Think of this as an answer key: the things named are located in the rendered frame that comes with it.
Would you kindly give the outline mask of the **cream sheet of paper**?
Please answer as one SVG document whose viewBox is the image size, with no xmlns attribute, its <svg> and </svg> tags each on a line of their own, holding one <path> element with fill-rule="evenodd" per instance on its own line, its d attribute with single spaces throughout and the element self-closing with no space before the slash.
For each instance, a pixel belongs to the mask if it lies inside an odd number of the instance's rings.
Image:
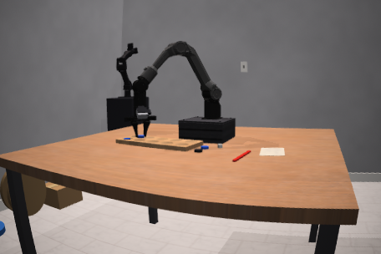
<svg viewBox="0 0 381 254">
<path fill-rule="evenodd" d="M 285 155 L 284 148 L 261 148 L 260 155 Z"/>
</svg>

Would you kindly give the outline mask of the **tan tray with round pockets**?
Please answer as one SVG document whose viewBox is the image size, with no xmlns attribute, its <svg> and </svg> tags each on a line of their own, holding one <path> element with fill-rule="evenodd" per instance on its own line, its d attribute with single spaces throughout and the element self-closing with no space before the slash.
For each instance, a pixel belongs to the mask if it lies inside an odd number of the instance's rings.
<svg viewBox="0 0 381 254">
<path fill-rule="evenodd" d="M 130 138 L 130 140 L 124 140 L 124 138 Z M 162 150 L 177 150 L 177 151 L 188 151 L 194 148 L 203 146 L 203 140 L 183 140 L 183 139 L 172 139 L 163 137 L 147 136 L 142 139 L 136 138 L 135 135 L 127 136 L 124 138 L 116 139 L 117 144 L 123 145 L 135 145 L 149 148 L 156 148 Z M 151 140 L 151 139 L 153 140 Z M 141 141 L 143 140 L 143 141 Z M 155 143 L 149 143 L 155 142 Z"/>
</svg>

